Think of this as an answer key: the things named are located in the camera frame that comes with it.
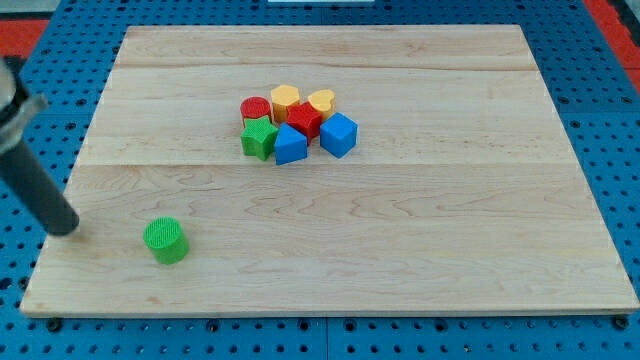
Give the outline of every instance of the green hexagonal block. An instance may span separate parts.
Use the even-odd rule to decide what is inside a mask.
[[[256,156],[266,161],[273,152],[278,128],[271,124],[267,116],[246,121],[246,126],[240,135],[242,151],[247,156]]]

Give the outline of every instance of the wooden board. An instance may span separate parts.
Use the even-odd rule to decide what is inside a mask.
[[[331,88],[360,125],[277,167],[239,105]],[[518,26],[132,27],[29,316],[468,316],[638,308]],[[145,225],[191,242],[156,264]]]

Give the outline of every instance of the yellow heart-shaped block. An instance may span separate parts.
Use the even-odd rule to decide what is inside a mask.
[[[336,94],[329,90],[318,90],[308,97],[309,103],[322,114],[324,122],[336,112]]]

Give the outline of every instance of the blue pegboard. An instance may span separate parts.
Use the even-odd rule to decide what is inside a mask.
[[[129,25],[519,24],[636,291],[640,98],[579,1],[62,0],[21,73],[51,107],[25,139],[59,186]],[[0,183],[0,358],[638,358],[640,317],[31,320],[17,309],[44,232]]]

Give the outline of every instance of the green cylinder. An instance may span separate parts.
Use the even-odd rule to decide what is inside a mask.
[[[189,243],[178,220],[160,217],[144,229],[143,239],[156,260],[161,264],[174,264],[189,252]]]

